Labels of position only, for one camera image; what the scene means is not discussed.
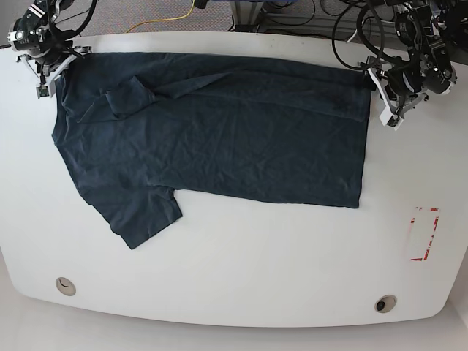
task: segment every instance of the yellow cable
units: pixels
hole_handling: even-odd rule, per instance
[[[132,28],[130,28],[128,31],[126,31],[125,33],[129,33],[131,32],[133,29],[139,27],[139,26],[142,26],[143,24],[148,24],[148,23],[157,23],[157,22],[167,22],[169,20],[182,20],[184,18],[187,18],[189,17],[189,15],[192,13],[193,11],[193,8],[195,7],[195,0],[192,0],[192,7],[190,7],[190,11],[188,11],[187,14],[181,16],[181,17],[174,17],[174,18],[161,18],[160,20],[146,20],[145,22],[142,22],[142,23],[139,23],[139,24],[135,24]]]

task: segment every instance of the white table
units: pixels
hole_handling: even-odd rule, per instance
[[[77,42],[94,52],[218,53],[339,67],[327,40],[270,34]],[[368,54],[356,44],[339,50],[352,64]],[[420,104],[397,132],[372,113],[358,210],[177,191],[184,217],[131,251],[75,190],[50,137],[55,98],[37,100],[33,76],[15,56],[0,51],[0,247],[20,293],[133,317],[255,327],[412,320],[444,306],[468,245],[468,68],[456,65],[453,92]],[[411,260],[424,255],[435,215],[427,260]],[[60,276],[75,283],[75,296],[56,289]],[[395,308],[377,313],[374,304],[389,294],[398,298]]]

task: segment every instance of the dark blue t-shirt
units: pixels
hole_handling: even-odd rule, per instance
[[[134,249],[182,216],[175,189],[357,208],[370,96],[361,73],[293,61],[91,54],[58,81],[53,140]]]

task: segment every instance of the round hole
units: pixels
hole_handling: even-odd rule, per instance
[[[387,313],[390,312],[395,305],[396,297],[393,295],[386,295],[375,303],[374,308],[379,313]]]
[[[58,291],[66,296],[73,296],[76,293],[75,285],[64,277],[57,278],[56,287]]]

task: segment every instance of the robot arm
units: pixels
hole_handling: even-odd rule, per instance
[[[90,48],[73,47],[72,38],[79,35],[88,25],[96,8],[91,8],[82,25],[76,30],[61,31],[55,22],[61,11],[74,0],[34,0],[22,18],[10,27],[8,42],[12,49],[22,54],[18,57],[37,76],[37,96],[51,97],[55,94],[55,80],[76,58],[89,53]],[[36,69],[29,65],[35,61]]]

